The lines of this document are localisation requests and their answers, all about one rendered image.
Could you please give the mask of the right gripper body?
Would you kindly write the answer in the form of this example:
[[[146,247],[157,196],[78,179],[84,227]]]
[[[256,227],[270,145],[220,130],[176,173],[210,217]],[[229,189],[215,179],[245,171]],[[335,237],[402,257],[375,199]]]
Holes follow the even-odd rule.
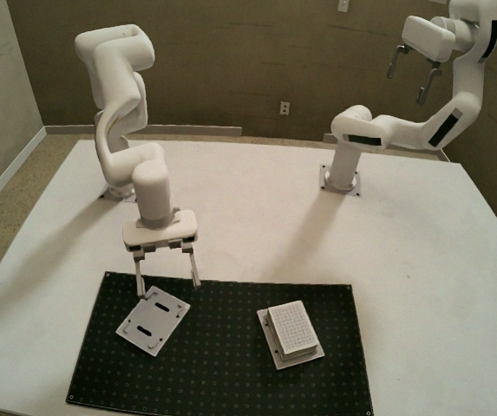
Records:
[[[159,249],[169,247],[168,240],[177,238],[181,238],[183,244],[196,242],[198,227],[193,211],[177,211],[173,221],[159,229],[146,227],[141,218],[126,219],[122,224],[122,238],[128,252],[141,251],[142,244],[150,243]]]

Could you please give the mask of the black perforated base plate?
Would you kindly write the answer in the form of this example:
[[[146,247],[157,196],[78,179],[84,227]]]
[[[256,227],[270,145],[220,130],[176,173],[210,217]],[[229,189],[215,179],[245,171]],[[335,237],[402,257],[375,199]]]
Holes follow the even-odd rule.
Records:
[[[65,402],[146,416],[374,416],[351,284],[141,275],[191,305],[156,358],[116,334],[141,301],[105,271]],[[325,356],[278,370],[257,311],[302,301]]]

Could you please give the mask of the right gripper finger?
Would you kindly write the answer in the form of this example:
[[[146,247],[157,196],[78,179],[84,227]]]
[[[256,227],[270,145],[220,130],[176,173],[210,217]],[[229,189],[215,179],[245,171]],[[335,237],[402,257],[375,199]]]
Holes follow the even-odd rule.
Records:
[[[169,243],[170,250],[171,249],[176,249],[176,248],[181,248],[182,254],[189,252],[189,256],[190,256],[190,260],[191,260],[191,265],[192,265],[192,268],[193,268],[193,270],[191,270],[191,275],[192,275],[192,279],[193,279],[193,287],[194,287],[195,291],[197,289],[201,289],[201,285],[200,285],[200,281],[199,281],[199,274],[198,274],[198,271],[197,271],[197,267],[196,267],[196,263],[195,263],[195,259],[194,259],[194,254],[193,254],[193,245],[192,245],[192,243],[183,244],[183,241],[182,241],[181,238],[168,240],[168,243]]]
[[[142,244],[141,251],[133,252],[135,271],[136,271],[138,297],[139,297],[139,299],[144,299],[144,300],[146,300],[146,291],[145,291],[144,280],[141,277],[140,261],[145,260],[145,253],[150,253],[150,252],[156,252],[154,243]]]

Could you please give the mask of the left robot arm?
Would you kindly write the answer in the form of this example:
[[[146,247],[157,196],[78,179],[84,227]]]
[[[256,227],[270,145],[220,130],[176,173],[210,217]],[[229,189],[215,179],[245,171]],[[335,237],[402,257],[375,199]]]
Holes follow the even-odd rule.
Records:
[[[447,30],[455,35],[453,49],[467,52],[453,62],[452,100],[423,123],[388,115],[372,120],[363,106],[339,114],[330,126],[338,141],[331,169],[324,175],[328,185],[341,191],[356,186],[354,176],[363,149],[380,152],[392,144],[437,151],[476,120],[482,105],[485,62],[497,45],[497,0],[450,0],[449,18],[443,17]]]

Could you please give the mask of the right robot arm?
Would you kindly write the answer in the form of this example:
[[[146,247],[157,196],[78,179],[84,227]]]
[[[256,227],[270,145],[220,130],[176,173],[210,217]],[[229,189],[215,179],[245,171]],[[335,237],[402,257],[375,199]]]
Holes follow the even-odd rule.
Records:
[[[147,125],[145,86],[135,71],[154,65],[152,43],[128,24],[82,33],[74,45],[88,69],[95,105],[104,109],[94,118],[95,148],[110,193],[135,194],[146,227],[169,225],[180,206],[173,205],[163,148],[155,142],[131,148],[123,136]]]

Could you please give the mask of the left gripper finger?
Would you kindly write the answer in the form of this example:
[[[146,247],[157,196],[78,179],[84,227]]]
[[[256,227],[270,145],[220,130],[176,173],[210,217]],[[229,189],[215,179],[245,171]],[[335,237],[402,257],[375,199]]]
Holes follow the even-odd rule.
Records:
[[[424,105],[433,78],[435,76],[441,76],[441,73],[442,73],[442,70],[439,69],[439,66],[441,65],[441,62],[434,62],[434,61],[432,61],[429,58],[427,58],[426,61],[428,61],[431,64],[433,64],[433,66],[432,66],[432,69],[429,72],[428,79],[426,81],[425,87],[424,88],[420,88],[419,93],[417,95],[415,104],[418,104],[419,106],[423,106]]]
[[[395,48],[395,52],[393,54],[392,62],[389,64],[388,72],[387,72],[387,75],[386,75],[387,79],[392,79],[393,78],[393,75],[394,75],[394,72],[395,72],[395,69],[396,69],[396,60],[397,60],[398,54],[400,52],[402,52],[405,55],[407,55],[409,53],[410,49],[415,50],[415,49],[411,48],[409,45],[407,45],[406,43],[404,43],[403,46],[397,46]]]

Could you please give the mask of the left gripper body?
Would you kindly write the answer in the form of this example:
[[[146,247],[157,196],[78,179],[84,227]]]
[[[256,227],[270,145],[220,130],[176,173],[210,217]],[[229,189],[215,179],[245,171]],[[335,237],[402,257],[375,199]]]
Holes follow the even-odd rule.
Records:
[[[447,24],[440,16],[432,18],[430,22],[420,17],[408,16],[402,40],[432,61],[446,62],[452,53],[455,35],[447,30]]]

